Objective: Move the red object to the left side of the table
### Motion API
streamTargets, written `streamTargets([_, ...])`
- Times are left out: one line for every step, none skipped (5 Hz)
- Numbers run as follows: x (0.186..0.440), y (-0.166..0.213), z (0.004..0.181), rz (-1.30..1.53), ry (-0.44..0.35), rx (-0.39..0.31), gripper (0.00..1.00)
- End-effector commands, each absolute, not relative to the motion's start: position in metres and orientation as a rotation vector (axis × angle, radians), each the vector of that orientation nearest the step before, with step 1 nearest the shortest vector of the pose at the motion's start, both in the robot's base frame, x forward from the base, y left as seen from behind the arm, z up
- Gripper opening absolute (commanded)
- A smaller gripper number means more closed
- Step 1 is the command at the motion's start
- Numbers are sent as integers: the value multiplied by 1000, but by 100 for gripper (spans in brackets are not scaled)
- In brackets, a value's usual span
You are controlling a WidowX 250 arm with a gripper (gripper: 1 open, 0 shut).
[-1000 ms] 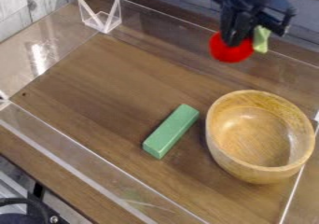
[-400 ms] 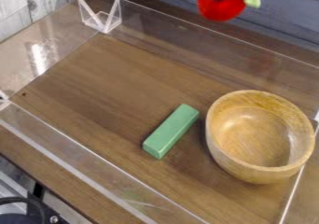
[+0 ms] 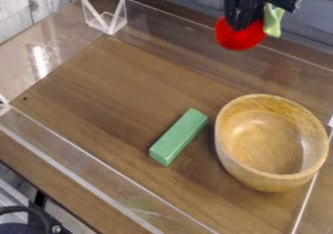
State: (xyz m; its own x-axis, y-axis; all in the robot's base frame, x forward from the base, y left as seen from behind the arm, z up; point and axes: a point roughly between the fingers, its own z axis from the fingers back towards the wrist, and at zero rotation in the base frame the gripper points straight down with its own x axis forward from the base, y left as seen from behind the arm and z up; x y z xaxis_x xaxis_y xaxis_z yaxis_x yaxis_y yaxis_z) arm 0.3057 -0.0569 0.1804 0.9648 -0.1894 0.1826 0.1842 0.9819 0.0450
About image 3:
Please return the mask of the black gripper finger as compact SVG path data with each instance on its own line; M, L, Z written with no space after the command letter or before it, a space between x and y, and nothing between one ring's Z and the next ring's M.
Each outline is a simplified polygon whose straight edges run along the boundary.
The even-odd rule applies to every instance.
M237 0L236 25L237 31L245 30L250 23L258 19L264 6L264 0Z
M238 28L238 3L240 0L224 0L225 18L233 29Z

